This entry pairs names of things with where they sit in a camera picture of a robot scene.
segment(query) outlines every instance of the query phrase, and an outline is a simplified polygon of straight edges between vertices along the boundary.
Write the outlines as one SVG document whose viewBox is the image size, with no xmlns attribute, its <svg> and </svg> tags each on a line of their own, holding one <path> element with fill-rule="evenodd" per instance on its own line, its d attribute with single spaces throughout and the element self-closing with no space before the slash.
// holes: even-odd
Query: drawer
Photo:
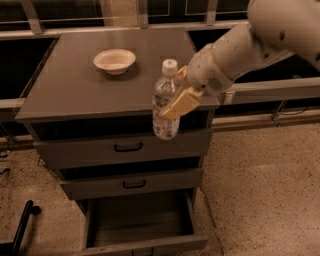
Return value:
<svg viewBox="0 0 320 256">
<path fill-rule="evenodd" d="M 131 175 L 134 173 L 163 172 L 170 170 L 193 169 L 201 167 L 202 156 L 187 158 L 171 158 L 134 163 L 85 166 L 55 170 L 61 180 L 102 179 L 115 175 Z"/>
<path fill-rule="evenodd" d="M 194 168 L 63 181 L 61 187 L 70 200 L 81 200 L 196 188 L 202 175 L 202 168 Z"/>
<path fill-rule="evenodd" d="M 52 122 L 30 123 L 30 128 L 39 140 L 65 140 L 102 136 L 153 134 L 152 113 L 140 112 L 132 116 L 56 120 Z M 180 131 L 211 127 L 213 110 L 192 111 L 180 119 Z"/>
<path fill-rule="evenodd" d="M 185 190 L 89 200 L 79 256 L 164 255 L 205 247 Z"/>
<path fill-rule="evenodd" d="M 97 166 L 203 155 L 211 129 L 178 134 L 170 141 L 156 136 L 96 138 L 36 142 L 35 148 L 50 169 Z"/>
</svg>

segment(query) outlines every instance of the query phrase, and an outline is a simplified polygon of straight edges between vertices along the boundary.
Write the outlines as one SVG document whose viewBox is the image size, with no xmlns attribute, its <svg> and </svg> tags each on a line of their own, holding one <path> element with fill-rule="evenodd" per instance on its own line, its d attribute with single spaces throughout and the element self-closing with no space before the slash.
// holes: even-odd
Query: drawer handle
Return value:
<svg viewBox="0 0 320 256">
<path fill-rule="evenodd" d="M 146 256 L 153 256 L 153 253 L 154 253 L 154 250 L 153 250 L 153 248 L 151 248 L 150 254 L 146 254 Z M 131 251 L 131 256 L 136 256 L 134 250 Z"/>
<path fill-rule="evenodd" d="M 142 149 L 142 142 L 132 147 L 124 147 L 124 146 L 119 146 L 117 144 L 114 144 L 114 151 L 116 152 L 131 152 L 131 151 L 138 151 L 140 149 Z"/>
<path fill-rule="evenodd" d="M 127 182 L 123 182 L 122 183 L 122 186 L 124 189 L 133 189 L 133 188 L 143 188 L 145 185 L 147 184 L 147 181 L 146 180 L 143 180 L 141 182 L 136 182 L 136 183 L 127 183 Z"/>
</svg>

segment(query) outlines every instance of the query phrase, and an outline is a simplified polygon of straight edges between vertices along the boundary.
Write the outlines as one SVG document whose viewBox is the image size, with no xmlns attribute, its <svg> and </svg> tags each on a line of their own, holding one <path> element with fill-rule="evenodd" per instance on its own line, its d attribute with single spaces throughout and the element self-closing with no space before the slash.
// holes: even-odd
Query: bottle cap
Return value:
<svg viewBox="0 0 320 256">
<path fill-rule="evenodd" d="M 174 59 L 166 59 L 162 63 L 162 74 L 168 77 L 174 77 L 178 71 L 178 62 Z"/>
</svg>

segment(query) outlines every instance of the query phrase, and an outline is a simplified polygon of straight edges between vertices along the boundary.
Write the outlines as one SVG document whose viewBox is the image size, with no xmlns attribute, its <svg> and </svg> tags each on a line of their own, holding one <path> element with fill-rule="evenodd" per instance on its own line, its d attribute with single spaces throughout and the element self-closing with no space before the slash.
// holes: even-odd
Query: cabinet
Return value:
<svg viewBox="0 0 320 256">
<path fill-rule="evenodd" d="M 93 65 L 112 48 L 136 54 L 123 75 Z M 70 33 L 53 49 L 16 120 L 86 215 L 79 255 L 163 255 L 205 246 L 192 200 L 218 101 L 204 97 L 171 141 L 152 132 L 152 88 L 162 61 L 183 66 L 194 53 L 184 29 Z"/>
</svg>

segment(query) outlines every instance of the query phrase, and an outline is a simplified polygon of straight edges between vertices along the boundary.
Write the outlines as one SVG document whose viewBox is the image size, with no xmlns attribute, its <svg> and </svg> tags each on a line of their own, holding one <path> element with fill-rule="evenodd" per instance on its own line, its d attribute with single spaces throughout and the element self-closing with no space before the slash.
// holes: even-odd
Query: plastic water bottle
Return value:
<svg viewBox="0 0 320 256">
<path fill-rule="evenodd" d="M 176 60 L 167 59 L 162 63 L 162 76 L 154 85 L 153 90 L 153 131 L 162 140 L 173 139 L 179 130 L 180 118 L 168 120 L 160 117 L 161 110 L 170 102 L 178 85 L 174 79 L 178 71 Z"/>
</svg>

